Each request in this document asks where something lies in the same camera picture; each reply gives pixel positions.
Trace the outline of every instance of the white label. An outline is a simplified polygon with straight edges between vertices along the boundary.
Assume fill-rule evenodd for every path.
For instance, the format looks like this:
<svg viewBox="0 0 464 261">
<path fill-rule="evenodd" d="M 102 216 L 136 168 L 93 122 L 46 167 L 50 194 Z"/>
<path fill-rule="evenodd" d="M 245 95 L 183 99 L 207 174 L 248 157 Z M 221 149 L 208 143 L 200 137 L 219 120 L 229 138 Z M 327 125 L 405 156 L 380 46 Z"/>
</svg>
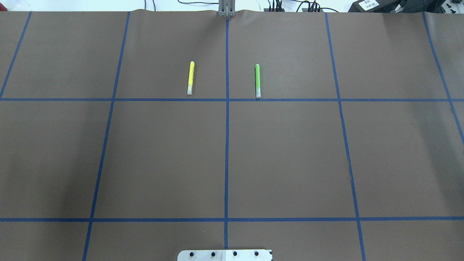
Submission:
<svg viewBox="0 0 464 261">
<path fill-rule="evenodd" d="M 364 11 L 370 10 L 374 7 L 378 7 L 379 3 L 376 0 L 364 0 L 359 3 L 359 5 L 364 9 Z"/>
</svg>

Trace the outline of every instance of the grid line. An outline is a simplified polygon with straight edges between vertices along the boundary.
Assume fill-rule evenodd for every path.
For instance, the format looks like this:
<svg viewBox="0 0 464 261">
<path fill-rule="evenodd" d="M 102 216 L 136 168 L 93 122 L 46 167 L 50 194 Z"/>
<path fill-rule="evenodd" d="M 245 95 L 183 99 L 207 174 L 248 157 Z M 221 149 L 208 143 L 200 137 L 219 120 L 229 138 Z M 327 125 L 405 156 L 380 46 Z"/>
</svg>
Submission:
<svg viewBox="0 0 464 261">
<path fill-rule="evenodd" d="M 229 248 L 229 19 L 226 20 L 226 153 L 225 153 L 225 176 L 224 176 L 224 249 Z"/>
<path fill-rule="evenodd" d="M 354 212 L 356 214 L 356 224 L 357 224 L 357 227 L 358 227 L 359 245 L 360 245 L 360 248 L 361 248 L 362 260 L 366 261 L 366 253 L 364 251 L 364 240 L 362 238 L 361 221 L 359 219 L 359 209 L 358 209 L 358 199 L 357 199 L 357 196 L 356 196 L 356 186 L 354 184 L 354 177 L 353 177 L 353 166 L 351 165 L 351 156 L 350 156 L 350 153 L 349 153 L 348 138 L 347 138 L 347 132 L 346 132 L 346 127 L 345 127 L 345 119 L 343 117 L 342 98 L 340 96 L 340 87 L 338 85 L 338 77 L 337 77 L 337 69 L 336 69 L 336 66 L 335 66 L 334 49 L 333 49 L 333 46 L 332 46 L 332 37 L 330 36 L 329 16 L 327 15 L 327 13 L 324 13 L 324 15 L 325 15 L 325 22 L 326 22 L 326 27 L 327 27 L 327 37 L 329 39 L 330 58 L 332 59 L 332 70 L 333 70 L 333 73 L 334 73 L 335 89 L 337 91 L 338 110 L 340 112 L 340 120 L 341 120 L 341 123 L 342 123 L 343 141 L 345 143 L 345 152 L 346 152 L 347 160 L 348 160 L 348 169 L 349 169 L 349 175 L 350 175 L 350 180 L 351 180 L 351 193 L 353 194 Z"/>
<path fill-rule="evenodd" d="M 10 67 L 6 72 L 5 80 L 3 81 L 3 85 L 0 91 L 0 98 L 3 96 L 3 92 L 5 92 L 6 84 L 8 82 L 8 78 L 10 77 L 11 70 L 13 69 L 14 61 L 16 60 L 16 56 L 18 56 L 19 48 L 21 47 L 21 43 L 23 42 L 24 35 L 26 34 L 27 26 L 29 25 L 29 21 L 31 20 L 32 12 L 29 12 L 27 16 L 26 23 L 24 24 L 23 32 L 21 33 L 21 37 L 19 38 L 18 45 L 16 46 L 16 50 L 14 50 L 13 58 L 11 59 Z"/>
<path fill-rule="evenodd" d="M 98 189 L 100 187 L 100 180 L 101 180 L 101 177 L 102 177 L 103 162 L 104 162 L 104 159 L 105 159 L 105 152 L 106 152 L 106 144 L 108 142 L 108 135 L 110 133 L 111 118 L 113 116 L 113 109 L 114 109 L 114 105 L 115 105 L 117 85 L 118 85 L 118 81 L 119 81 L 119 71 L 121 70 L 122 56 L 124 54 L 124 45 L 126 44 L 126 36 L 127 36 L 127 29 L 128 29 L 128 26 L 129 26 L 129 19 L 130 19 L 130 12 L 127 12 L 126 26 L 124 28 L 124 35 L 122 37 L 121 52 L 119 54 L 119 61 L 118 61 L 118 66 L 117 66 L 117 71 L 116 71 L 116 78 L 115 78 L 115 86 L 113 88 L 113 97 L 111 99 L 110 112 L 108 114 L 108 122 L 106 124 L 105 138 L 103 140 L 102 155 L 101 155 L 101 158 L 100 158 L 100 165 L 98 167 L 97 182 L 95 184 L 95 192 L 94 192 L 94 195 L 93 195 L 92 209 L 90 211 L 89 227 L 87 228 L 87 236 L 86 236 L 86 239 L 85 239 L 84 253 L 83 253 L 83 256 L 82 256 L 82 261 L 85 261 L 87 259 L 87 251 L 89 250 L 90 235 L 92 233 L 93 218 L 94 218 L 94 215 L 95 215 L 95 206 L 97 204 Z"/>
<path fill-rule="evenodd" d="M 438 56 L 437 56 L 437 53 L 435 52 L 435 47 L 433 47 L 433 41 L 430 35 L 429 25 L 427 23 L 427 17 L 425 16 L 425 12 L 422 12 L 422 18 L 424 20 L 425 30 L 427 31 L 427 37 L 429 39 L 429 44 L 432 50 L 433 58 L 435 59 L 435 63 L 437 64 L 438 72 L 440 73 L 441 81 L 443 83 L 443 87 L 445 88 L 446 96 L 448 97 L 451 111 L 453 112 L 454 121 L 456 122 L 456 126 L 458 127 L 459 135 L 461 136 L 461 142 L 464 144 L 464 134 L 461 129 L 461 124 L 459 124 L 458 115 L 456 114 L 456 110 L 454 109 L 453 100 L 451 99 L 451 94 L 450 94 L 450 91 L 448 90 L 448 85 L 446 85 L 445 76 L 443 74 L 443 71 L 441 70 L 440 62 L 438 61 Z"/>
<path fill-rule="evenodd" d="M 105 102 L 113 98 L 0 98 L 0 101 Z M 450 99 L 341 98 L 342 102 L 449 102 Z M 115 102 L 338 102 L 337 98 L 115 98 Z M 464 99 L 451 99 L 464 102 Z"/>
<path fill-rule="evenodd" d="M 92 222 L 224 222 L 225 218 L 93 218 Z M 355 222 L 356 217 L 229 217 L 228 222 Z M 372 216 L 359 217 L 360 221 L 464 221 L 464 216 Z M 90 218 L 31 218 L 7 217 L 0 222 L 90 222 Z"/>
</svg>

